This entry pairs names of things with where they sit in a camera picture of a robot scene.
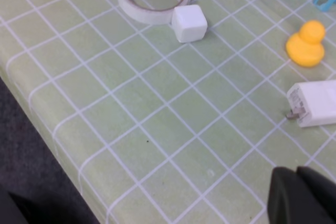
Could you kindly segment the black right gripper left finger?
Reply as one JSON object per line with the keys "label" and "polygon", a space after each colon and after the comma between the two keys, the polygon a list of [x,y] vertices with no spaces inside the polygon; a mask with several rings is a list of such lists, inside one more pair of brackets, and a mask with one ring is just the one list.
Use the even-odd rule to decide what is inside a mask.
{"label": "black right gripper left finger", "polygon": [[297,170],[285,167],[272,170],[267,214],[270,223],[335,223],[335,207],[324,207]]}

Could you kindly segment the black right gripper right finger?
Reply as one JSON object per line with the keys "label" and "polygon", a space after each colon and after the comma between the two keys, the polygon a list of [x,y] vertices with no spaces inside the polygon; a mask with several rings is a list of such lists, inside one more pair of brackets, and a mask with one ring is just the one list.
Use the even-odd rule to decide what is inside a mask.
{"label": "black right gripper right finger", "polygon": [[300,166],[297,174],[324,207],[335,207],[335,183],[310,167]]}

